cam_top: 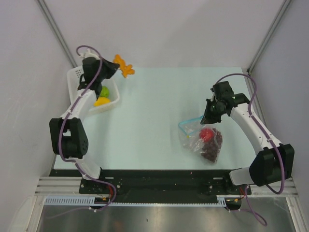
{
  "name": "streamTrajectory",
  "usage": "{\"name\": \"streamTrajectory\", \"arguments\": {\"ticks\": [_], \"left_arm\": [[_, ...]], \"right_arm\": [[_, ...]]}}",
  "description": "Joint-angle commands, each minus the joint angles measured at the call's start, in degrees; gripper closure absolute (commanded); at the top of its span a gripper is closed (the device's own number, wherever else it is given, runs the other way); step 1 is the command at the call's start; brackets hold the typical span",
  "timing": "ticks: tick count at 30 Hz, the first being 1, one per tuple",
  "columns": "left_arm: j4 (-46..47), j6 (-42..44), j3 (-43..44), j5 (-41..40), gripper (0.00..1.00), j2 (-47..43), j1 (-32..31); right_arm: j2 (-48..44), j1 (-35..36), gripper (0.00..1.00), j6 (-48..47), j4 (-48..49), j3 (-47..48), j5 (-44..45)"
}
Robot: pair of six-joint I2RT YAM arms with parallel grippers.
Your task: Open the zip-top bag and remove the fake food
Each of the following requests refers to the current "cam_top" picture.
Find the orange fake food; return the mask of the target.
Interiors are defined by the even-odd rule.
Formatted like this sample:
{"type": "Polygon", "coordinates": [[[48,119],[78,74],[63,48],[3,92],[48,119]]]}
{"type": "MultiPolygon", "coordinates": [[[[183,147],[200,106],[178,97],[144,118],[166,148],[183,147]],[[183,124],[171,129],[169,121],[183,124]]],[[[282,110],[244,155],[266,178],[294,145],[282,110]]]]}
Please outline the orange fake food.
{"type": "Polygon", "coordinates": [[[119,54],[114,56],[113,62],[119,65],[119,69],[125,79],[127,79],[129,75],[135,74],[132,64],[126,64],[119,54]]]}

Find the red fake tomato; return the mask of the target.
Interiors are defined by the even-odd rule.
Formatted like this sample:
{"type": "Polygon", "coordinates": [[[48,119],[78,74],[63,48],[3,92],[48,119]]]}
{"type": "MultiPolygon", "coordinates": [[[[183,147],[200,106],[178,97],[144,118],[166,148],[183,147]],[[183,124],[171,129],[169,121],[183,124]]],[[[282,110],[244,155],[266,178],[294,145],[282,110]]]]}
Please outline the red fake tomato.
{"type": "Polygon", "coordinates": [[[210,128],[203,128],[199,132],[199,138],[202,142],[207,143],[214,138],[214,132],[210,128]]]}

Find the clear zip top bag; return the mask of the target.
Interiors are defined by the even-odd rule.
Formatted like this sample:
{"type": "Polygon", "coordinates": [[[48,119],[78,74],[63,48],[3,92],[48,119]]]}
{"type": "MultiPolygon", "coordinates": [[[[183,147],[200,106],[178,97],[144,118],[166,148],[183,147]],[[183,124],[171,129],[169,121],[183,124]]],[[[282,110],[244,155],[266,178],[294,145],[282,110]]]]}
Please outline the clear zip top bag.
{"type": "Polygon", "coordinates": [[[199,138],[199,132],[203,128],[215,128],[215,127],[212,125],[207,125],[207,124],[201,125],[200,124],[201,119],[202,119],[202,116],[181,121],[178,123],[178,130],[179,130],[179,138],[180,138],[182,146],[185,149],[189,150],[192,154],[198,154],[202,157],[201,151],[203,147],[203,142],[199,138]]]}

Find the green fake fruit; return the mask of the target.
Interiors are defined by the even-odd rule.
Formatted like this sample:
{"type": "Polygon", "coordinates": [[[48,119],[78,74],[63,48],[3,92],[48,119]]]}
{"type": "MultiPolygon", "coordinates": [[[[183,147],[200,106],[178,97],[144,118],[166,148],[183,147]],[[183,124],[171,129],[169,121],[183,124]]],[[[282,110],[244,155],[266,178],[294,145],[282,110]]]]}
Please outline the green fake fruit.
{"type": "Polygon", "coordinates": [[[101,90],[101,93],[100,93],[100,96],[101,96],[101,97],[108,98],[108,97],[109,97],[109,94],[110,94],[110,91],[109,91],[108,87],[103,86],[103,87],[102,87],[102,90],[101,90]]]}

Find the purple fake grapes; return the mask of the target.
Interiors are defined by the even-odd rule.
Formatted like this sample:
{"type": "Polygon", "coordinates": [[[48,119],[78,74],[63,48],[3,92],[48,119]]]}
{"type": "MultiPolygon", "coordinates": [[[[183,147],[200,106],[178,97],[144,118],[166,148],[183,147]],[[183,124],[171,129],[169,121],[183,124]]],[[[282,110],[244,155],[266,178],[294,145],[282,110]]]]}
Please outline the purple fake grapes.
{"type": "Polygon", "coordinates": [[[208,161],[215,163],[217,161],[217,158],[219,156],[222,143],[223,143],[223,137],[220,131],[218,131],[216,128],[211,128],[214,132],[214,138],[207,142],[203,142],[203,147],[201,151],[201,155],[203,158],[207,159],[208,161]]]}

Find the yellow fake lemon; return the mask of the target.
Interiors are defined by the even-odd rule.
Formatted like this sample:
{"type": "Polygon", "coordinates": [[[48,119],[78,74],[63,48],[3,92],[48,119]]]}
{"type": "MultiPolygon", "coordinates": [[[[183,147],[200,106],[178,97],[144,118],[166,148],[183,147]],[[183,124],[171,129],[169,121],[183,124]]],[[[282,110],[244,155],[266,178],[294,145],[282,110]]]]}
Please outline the yellow fake lemon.
{"type": "Polygon", "coordinates": [[[105,97],[99,97],[96,102],[93,104],[94,107],[99,107],[105,104],[110,103],[111,100],[109,98],[105,98],[105,97]]]}

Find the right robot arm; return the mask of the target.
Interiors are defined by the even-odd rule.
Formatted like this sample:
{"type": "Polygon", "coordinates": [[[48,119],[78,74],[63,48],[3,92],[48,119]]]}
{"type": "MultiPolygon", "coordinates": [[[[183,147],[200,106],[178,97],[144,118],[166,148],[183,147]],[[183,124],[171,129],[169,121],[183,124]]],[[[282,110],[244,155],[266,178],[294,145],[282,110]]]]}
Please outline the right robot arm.
{"type": "Polygon", "coordinates": [[[221,122],[223,115],[231,117],[249,139],[256,157],[249,167],[233,170],[223,181],[223,189],[234,194],[241,185],[265,186],[291,178],[295,150],[290,144],[283,144],[262,123],[251,109],[249,99],[235,94],[228,81],[215,84],[213,96],[207,99],[201,124],[221,122]]]}

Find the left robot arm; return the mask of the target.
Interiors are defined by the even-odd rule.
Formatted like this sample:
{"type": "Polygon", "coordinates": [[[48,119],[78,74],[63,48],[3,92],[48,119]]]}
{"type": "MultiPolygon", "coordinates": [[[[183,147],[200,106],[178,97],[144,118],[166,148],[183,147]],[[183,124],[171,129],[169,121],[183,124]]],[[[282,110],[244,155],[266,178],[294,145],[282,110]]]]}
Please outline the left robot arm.
{"type": "Polygon", "coordinates": [[[100,96],[103,80],[111,79],[119,67],[102,57],[84,58],[74,102],[62,116],[49,122],[53,152],[91,179],[89,186],[96,193],[102,193],[107,182],[100,177],[101,168],[86,155],[89,141],[83,121],[100,96]]]}

